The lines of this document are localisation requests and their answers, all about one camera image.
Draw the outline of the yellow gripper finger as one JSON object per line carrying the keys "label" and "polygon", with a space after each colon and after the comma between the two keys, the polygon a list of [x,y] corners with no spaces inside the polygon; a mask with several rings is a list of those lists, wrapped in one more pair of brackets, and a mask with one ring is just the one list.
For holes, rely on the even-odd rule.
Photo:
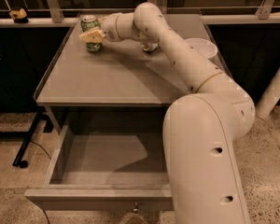
{"label": "yellow gripper finger", "polygon": [[90,29],[80,34],[79,38],[85,43],[102,43],[105,35],[100,29]]}

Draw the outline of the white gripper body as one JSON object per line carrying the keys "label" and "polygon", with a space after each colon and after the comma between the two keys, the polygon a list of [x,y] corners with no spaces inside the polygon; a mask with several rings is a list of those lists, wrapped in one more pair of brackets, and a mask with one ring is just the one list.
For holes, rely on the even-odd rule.
{"label": "white gripper body", "polygon": [[103,31],[105,38],[111,42],[120,42],[117,30],[117,20],[120,13],[111,14],[98,19],[100,29]]}

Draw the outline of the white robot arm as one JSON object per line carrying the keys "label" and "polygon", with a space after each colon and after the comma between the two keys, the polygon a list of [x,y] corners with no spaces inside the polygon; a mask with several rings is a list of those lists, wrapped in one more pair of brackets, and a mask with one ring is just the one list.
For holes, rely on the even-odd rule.
{"label": "white robot arm", "polygon": [[162,140],[177,224],[251,224],[233,144],[255,120],[247,92],[187,44],[151,3],[99,19],[81,40],[159,45],[190,93],[166,111]]}

